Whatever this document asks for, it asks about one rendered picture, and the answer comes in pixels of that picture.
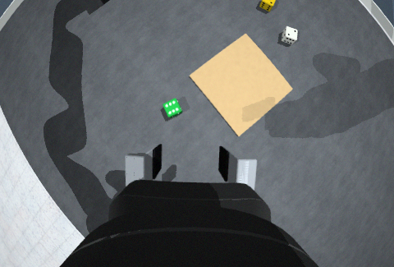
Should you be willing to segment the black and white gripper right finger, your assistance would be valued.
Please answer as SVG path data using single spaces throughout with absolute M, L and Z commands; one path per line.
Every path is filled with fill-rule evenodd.
M 219 147 L 218 171 L 225 182 L 244 183 L 254 190 L 257 160 L 246 158 L 229 146 Z

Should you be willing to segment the green die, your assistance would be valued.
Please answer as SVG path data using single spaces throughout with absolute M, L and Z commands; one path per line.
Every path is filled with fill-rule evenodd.
M 170 118 L 182 113 L 180 104 L 178 103 L 177 99 L 172 99 L 166 102 L 165 104 L 163 104 L 163 107 L 167 113 L 167 116 Z

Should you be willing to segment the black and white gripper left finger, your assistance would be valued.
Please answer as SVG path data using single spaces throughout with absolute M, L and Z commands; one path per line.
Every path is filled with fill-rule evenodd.
M 155 179 L 162 168 L 162 144 L 152 144 L 138 154 L 126 155 L 126 187 L 134 180 Z

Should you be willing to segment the white die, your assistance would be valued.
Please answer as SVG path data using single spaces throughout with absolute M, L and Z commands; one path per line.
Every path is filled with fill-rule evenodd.
M 288 44 L 293 44 L 297 40 L 297 31 L 289 26 L 287 26 L 282 32 L 282 41 Z

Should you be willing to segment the tan flat mat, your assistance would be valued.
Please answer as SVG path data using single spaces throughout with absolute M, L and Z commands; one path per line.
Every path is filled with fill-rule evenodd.
M 238 136 L 293 90 L 247 34 L 190 78 Z

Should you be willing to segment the yellow die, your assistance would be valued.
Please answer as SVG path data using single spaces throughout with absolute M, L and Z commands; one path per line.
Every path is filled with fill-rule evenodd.
M 276 0 L 262 0 L 259 6 L 270 12 L 275 1 Z

